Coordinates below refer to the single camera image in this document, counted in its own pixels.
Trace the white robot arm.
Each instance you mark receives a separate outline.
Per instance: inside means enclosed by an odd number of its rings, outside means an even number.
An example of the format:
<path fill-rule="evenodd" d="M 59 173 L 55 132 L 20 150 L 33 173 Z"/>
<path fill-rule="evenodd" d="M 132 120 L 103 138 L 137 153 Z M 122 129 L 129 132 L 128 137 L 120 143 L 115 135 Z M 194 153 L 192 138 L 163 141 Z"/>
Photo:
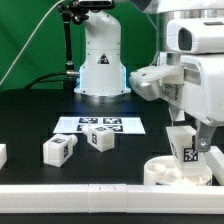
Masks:
<path fill-rule="evenodd" d="M 152 101 L 169 102 L 173 119 L 196 119 L 195 149 L 207 152 L 224 126 L 224 0 L 131 0 L 157 16 L 157 59 L 130 74 L 131 89 Z M 92 100 L 125 91 L 119 53 L 120 27 L 104 12 L 116 0 L 76 0 L 85 23 L 86 60 L 74 92 Z"/>

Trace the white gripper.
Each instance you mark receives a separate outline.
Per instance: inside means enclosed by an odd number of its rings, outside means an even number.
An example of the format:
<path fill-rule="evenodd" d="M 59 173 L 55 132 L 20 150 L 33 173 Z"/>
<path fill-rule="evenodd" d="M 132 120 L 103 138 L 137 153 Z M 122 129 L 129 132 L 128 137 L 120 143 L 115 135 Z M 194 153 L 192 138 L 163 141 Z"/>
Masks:
<path fill-rule="evenodd" d="M 224 55 L 182 55 L 176 65 L 147 66 L 131 73 L 132 89 L 147 101 L 169 104 L 173 122 L 196 118 L 195 149 L 208 152 L 218 126 L 224 126 Z"/>

